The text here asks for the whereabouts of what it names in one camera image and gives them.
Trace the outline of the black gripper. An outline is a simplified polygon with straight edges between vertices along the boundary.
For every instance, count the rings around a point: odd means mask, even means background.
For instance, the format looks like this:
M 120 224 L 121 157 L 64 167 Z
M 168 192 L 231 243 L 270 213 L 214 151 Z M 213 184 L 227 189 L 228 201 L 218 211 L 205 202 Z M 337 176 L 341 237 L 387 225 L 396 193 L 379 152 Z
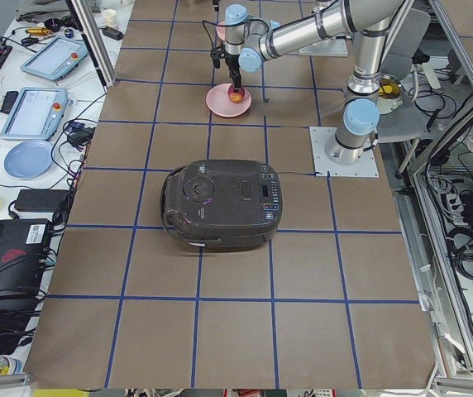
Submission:
M 241 53 L 240 44 L 224 43 L 223 54 L 227 67 L 230 70 L 230 77 L 232 79 L 233 91 L 236 93 L 241 92 L 241 73 L 239 65 L 239 56 Z

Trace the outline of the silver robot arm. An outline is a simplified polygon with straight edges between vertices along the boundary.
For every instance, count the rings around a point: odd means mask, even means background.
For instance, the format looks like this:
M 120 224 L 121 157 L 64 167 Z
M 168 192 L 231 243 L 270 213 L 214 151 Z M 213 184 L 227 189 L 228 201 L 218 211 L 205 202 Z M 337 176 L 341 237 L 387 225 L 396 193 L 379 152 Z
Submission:
M 349 36 L 353 54 L 346 60 L 320 60 L 318 68 L 326 81 L 345 82 L 342 121 L 324 150 L 330 161 L 351 166 L 377 135 L 381 65 L 389 34 L 398 29 L 394 21 L 404 11 L 403 1 L 318 1 L 311 14 L 280 24 L 250 15 L 241 4 L 231 4 L 224 11 L 224 37 L 217 54 L 226 61 L 234 92 L 240 93 L 242 73 L 262 72 L 289 86 L 298 71 L 293 66 L 272 69 L 268 63 Z

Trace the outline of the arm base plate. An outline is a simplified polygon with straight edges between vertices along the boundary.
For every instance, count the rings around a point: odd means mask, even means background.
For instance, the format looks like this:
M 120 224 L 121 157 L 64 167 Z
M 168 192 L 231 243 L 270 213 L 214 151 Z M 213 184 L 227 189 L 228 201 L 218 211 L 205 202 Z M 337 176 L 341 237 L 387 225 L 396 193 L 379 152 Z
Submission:
M 378 178 L 375 151 L 367 140 L 362 148 L 347 149 L 336 140 L 336 127 L 310 127 L 314 174 L 337 178 Z
M 300 49 L 299 55 L 346 58 L 348 49 L 343 37 L 333 37 Z

